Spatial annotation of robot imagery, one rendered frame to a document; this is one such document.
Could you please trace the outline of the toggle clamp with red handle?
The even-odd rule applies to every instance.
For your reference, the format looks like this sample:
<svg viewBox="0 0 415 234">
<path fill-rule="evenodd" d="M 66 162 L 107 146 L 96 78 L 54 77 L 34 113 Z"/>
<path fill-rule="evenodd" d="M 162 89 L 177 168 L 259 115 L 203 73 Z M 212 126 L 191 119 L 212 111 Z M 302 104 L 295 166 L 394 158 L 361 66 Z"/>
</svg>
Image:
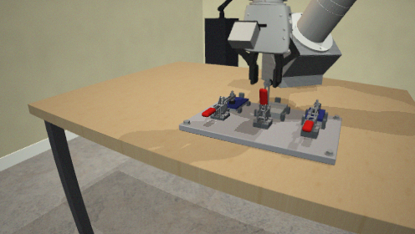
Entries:
<svg viewBox="0 0 415 234">
<path fill-rule="evenodd" d="M 317 99 L 316 102 L 314 103 L 314 107 L 311 106 L 311 109 L 308 112 L 308 115 L 306 117 L 306 122 L 304 122 L 303 125 L 302 125 L 303 128 L 301 127 L 300 136 L 304 136 L 304 137 L 308 137 L 308 138 L 312 138 L 312 139 L 317 139 L 317 136 L 318 136 L 319 130 L 320 130 L 320 125 L 317 124 L 317 118 L 318 118 L 318 115 L 319 115 L 319 110 L 318 110 L 319 105 L 320 105 L 319 100 Z M 311 115 L 314 115 L 314 116 L 311 116 Z M 309 120 L 310 118 L 313 118 L 314 121 L 310 121 Z M 314 128 L 314 129 L 312 129 L 312 128 Z"/>
<path fill-rule="evenodd" d="M 269 87 L 273 84 L 273 80 L 265 78 L 264 89 L 259 90 L 259 110 L 257 111 L 257 119 L 253 121 L 253 127 L 268 129 L 273 124 L 273 119 L 270 116 L 270 107 L 267 107 L 269 101 Z M 268 87 L 268 90 L 266 89 Z M 263 104 L 263 105 L 261 105 Z M 262 109 L 265 109 L 264 117 Z"/>
<path fill-rule="evenodd" d="M 234 94 L 233 90 L 231 91 L 230 95 L 227 98 L 224 98 L 224 96 L 223 97 L 219 96 L 218 103 L 215 104 L 213 108 L 209 108 L 205 110 L 202 113 L 202 116 L 203 117 L 211 116 L 211 119 L 225 120 L 227 117 L 230 116 L 230 113 L 228 112 L 228 102 L 230 104 L 235 104 L 235 100 L 234 100 L 235 97 L 236 97 L 236 94 Z"/>
</svg>

